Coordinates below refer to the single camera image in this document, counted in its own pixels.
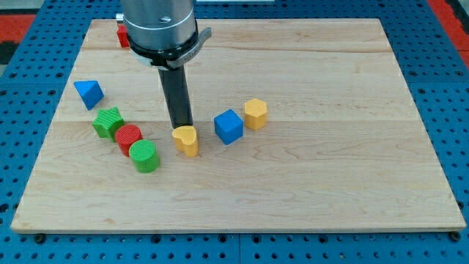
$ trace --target red cylinder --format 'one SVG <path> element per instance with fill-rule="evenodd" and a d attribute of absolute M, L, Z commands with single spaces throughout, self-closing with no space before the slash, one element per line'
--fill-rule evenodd
<path fill-rule="evenodd" d="M 116 131 L 116 142 L 119 145 L 119 149 L 122 154 L 129 156 L 130 146 L 137 142 L 140 139 L 143 139 L 141 136 L 140 128 L 136 125 L 123 125 Z"/>

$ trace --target blue block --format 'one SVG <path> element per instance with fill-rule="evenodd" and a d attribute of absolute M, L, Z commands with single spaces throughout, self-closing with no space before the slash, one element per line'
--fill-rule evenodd
<path fill-rule="evenodd" d="M 215 117 L 215 133 L 225 144 L 230 144 L 243 136 L 243 120 L 233 110 Z"/>
<path fill-rule="evenodd" d="M 88 110 L 95 107 L 104 97 L 103 91 L 97 81 L 76 81 L 73 84 Z"/>

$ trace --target yellow hexagonal block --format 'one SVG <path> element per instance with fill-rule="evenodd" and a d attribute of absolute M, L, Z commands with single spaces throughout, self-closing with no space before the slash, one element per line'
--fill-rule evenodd
<path fill-rule="evenodd" d="M 258 130 L 267 123 L 267 104 L 256 98 L 244 103 L 244 126 Z"/>
<path fill-rule="evenodd" d="M 176 148 L 184 151 L 189 158 L 195 157 L 199 152 L 197 131 L 192 125 L 180 126 L 173 130 L 173 139 Z"/>

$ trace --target metal cylinder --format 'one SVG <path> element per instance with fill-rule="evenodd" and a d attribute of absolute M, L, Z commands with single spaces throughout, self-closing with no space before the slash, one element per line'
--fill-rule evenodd
<path fill-rule="evenodd" d="M 133 42 L 152 51 L 176 48 L 196 32 L 193 0 L 120 0 Z"/>
<path fill-rule="evenodd" d="M 158 70 L 173 128 L 192 125 L 191 103 L 184 66 L 174 70 Z"/>

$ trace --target wood grain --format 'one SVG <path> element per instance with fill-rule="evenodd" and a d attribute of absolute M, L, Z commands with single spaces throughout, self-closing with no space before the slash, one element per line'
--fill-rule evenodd
<path fill-rule="evenodd" d="M 199 21 L 186 65 L 199 154 L 178 152 L 158 80 L 93 21 L 12 228 L 21 233 L 415 232 L 465 227 L 378 20 Z M 99 139 L 74 81 L 97 79 L 159 149 L 139 174 Z M 213 117 L 265 100 L 225 146 Z"/>

